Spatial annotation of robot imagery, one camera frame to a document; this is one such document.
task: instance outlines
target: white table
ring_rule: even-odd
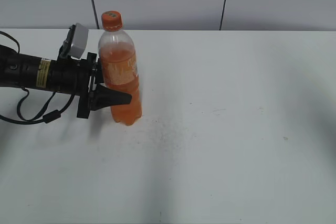
[[[52,59],[67,34],[5,31]],[[142,119],[77,119],[75,99],[50,124],[0,122],[0,223],[336,222],[336,33],[129,34]],[[0,113],[15,116],[24,94],[1,88]],[[24,115],[49,95],[32,92]]]

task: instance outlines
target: bottle label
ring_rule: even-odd
[[[107,73],[105,81],[112,85],[123,85],[133,81],[138,75],[135,54],[128,60],[120,62],[102,62],[103,72]]]
[[[37,77],[36,77],[36,87],[46,88],[48,72],[50,67],[51,60],[41,59],[40,65],[38,66]]]

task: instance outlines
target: plastic bottle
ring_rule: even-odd
[[[101,19],[105,32],[99,40],[99,56],[105,85],[132,95],[130,104],[112,106],[111,113],[116,122],[132,125],[142,115],[133,40],[122,29],[119,12],[105,12]]]

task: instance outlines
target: cable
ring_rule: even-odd
[[[221,18],[221,21],[220,21],[219,30],[222,29],[222,25],[223,25],[225,5],[226,5],[226,0],[224,0],[224,3],[223,3],[222,18]]]
[[[74,98],[75,98],[75,95],[76,95],[76,87],[77,87],[77,73],[76,73],[76,75],[75,75],[75,83],[74,83],[74,85],[73,85],[73,93],[71,94],[71,96],[70,96],[70,98],[69,98],[69,100],[68,100],[68,102],[64,105],[64,107],[60,110],[60,111],[58,111],[58,110],[54,110],[54,111],[52,111],[52,112],[50,112],[50,113],[48,113],[48,114],[45,114],[45,115],[43,115],[43,118],[42,119],[39,119],[39,120],[35,120],[35,121],[19,121],[19,120],[14,120],[14,119],[10,119],[10,118],[7,118],[7,117],[5,117],[5,116],[3,116],[3,115],[0,115],[0,119],[2,119],[2,120],[4,120],[5,122],[8,122],[8,123],[14,123],[14,124],[20,124],[20,125],[33,125],[33,124],[38,124],[38,123],[50,123],[50,122],[52,122],[52,121],[54,121],[54,120],[56,120],[56,119],[58,119],[58,118],[60,118],[61,117],[61,114],[63,113],[63,112],[65,112],[68,108],[69,108],[69,106],[71,105],[71,103],[73,102],[73,100],[74,100]],[[46,102],[46,104],[43,106],[43,108],[42,108],[42,110],[45,108],[45,106],[48,106],[48,104],[49,104],[49,102],[50,102],[50,100],[54,97],[54,93],[52,94],[52,96],[49,98],[49,100]],[[29,95],[29,92],[28,92],[28,94],[25,96],[25,97],[23,97],[20,101],[19,101],[19,104],[18,104],[18,106],[17,106],[17,112],[18,112],[18,108],[20,108],[20,105],[22,104],[22,102],[28,97],[28,95]]]
[[[18,42],[15,38],[13,38],[11,35],[9,35],[9,34],[3,32],[3,31],[0,31],[0,34],[3,35],[3,36],[6,36],[7,38],[9,38],[9,39],[11,39],[12,41],[14,41],[14,42],[16,43],[16,45],[17,45],[17,48],[18,48],[17,53],[20,52],[20,44],[19,44],[19,42]],[[38,123],[50,123],[50,122],[52,122],[52,121],[54,121],[54,120],[60,118],[60,117],[61,117],[61,114],[62,114],[63,112],[65,112],[65,111],[69,108],[69,106],[71,105],[72,101],[73,101],[74,98],[75,98],[75,95],[76,95],[76,87],[77,87],[77,73],[75,73],[75,83],[74,83],[74,85],[73,85],[73,88],[74,88],[74,89],[73,89],[73,92],[72,92],[72,94],[71,94],[71,96],[70,96],[68,102],[64,105],[64,107],[63,107],[60,111],[58,111],[58,110],[54,110],[54,111],[51,111],[51,112],[49,112],[49,113],[43,115],[43,114],[46,112],[46,110],[47,110],[47,108],[48,108],[48,106],[49,106],[50,101],[52,100],[52,98],[53,98],[53,97],[55,96],[55,94],[56,94],[56,91],[54,91],[54,92],[52,93],[51,97],[50,97],[50,98],[47,100],[47,102],[43,105],[42,109],[37,113],[37,115],[36,115],[35,117],[33,117],[33,118],[30,119],[30,120],[25,119],[25,118],[22,116],[22,114],[21,114],[21,105],[22,105],[22,103],[24,102],[24,100],[29,96],[29,90],[26,89],[25,87],[22,87],[22,90],[25,91],[25,92],[27,92],[27,94],[26,94],[26,95],[25,95],[25,96],[18,102],[17,107],[16,107],[16,113],[17,113],[18,117],[19,117],[20,119],[22,119],[22,121],[14,120],[14,119],[10,119],[10,118],[7,118],[7,117],[5,117],[5,116],[3,116],[3,115],[0,115],[0,119],[2,119],[2,120],[5,121],[5,122],[8,122],[8,123],[14,123],[14,124],[20,124],[20,125],[33,125],[33,124],[38,124]]]
[[[32,119],[25,119],[22,114],[21,114],[21,105],[24,102],[24,100],[29,96],[29,90],[22,87],[22,90],[27,92],[27,95],[25,97],[23,97],[19,103],[17,104],[16,107],[16,114],[18,115],[18,117],[23,120],[23,121],[35,121],[36,119],[40,118],[41,116],[43,116],[43,114],[47,111],[48,106],[50,101],[52,100],[52,98],[55,96],[56,92],[54,91],[51,95],[51,97],[48,99],[48,101],[43,105],[42,109],[37,113],[37,115],[35,117],[33,117]]]

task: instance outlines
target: orange bottle cap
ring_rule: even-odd
[[[106,31],[118,31],[122,28],[122,20],[120,12],[109,10],[101,15],[103,28]]]

